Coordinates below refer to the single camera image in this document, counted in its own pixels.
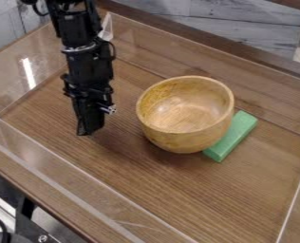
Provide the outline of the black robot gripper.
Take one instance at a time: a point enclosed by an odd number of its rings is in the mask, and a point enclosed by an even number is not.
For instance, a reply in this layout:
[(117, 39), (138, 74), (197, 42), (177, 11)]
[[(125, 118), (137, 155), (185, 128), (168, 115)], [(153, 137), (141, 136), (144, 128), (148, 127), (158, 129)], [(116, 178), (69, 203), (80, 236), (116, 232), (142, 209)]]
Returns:
[(64, 92), (73, 101), (77, 135), (86, 136), (104, 128), (106, 115), (116, 112), (110, 85), (116, 47), (100, 37), (64, 40), (62, 53), (69, 67)]

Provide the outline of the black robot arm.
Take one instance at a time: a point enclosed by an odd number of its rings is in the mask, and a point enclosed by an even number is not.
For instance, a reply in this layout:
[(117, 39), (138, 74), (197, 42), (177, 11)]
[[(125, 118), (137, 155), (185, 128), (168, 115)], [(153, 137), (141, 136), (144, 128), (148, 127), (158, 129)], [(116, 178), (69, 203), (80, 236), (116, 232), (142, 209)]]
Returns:
[(72, 99), (77, 116), (77, 135), (89, 136), (105, 126), (113, 114), (114, 44), (100, 36), (104, 30), (94, 0), (45, 0), (48, 11), (38, 9), (38, 0), (19, 0), (38, 16), (50, 16), (69, 72), (62, 75), (64, 95)]

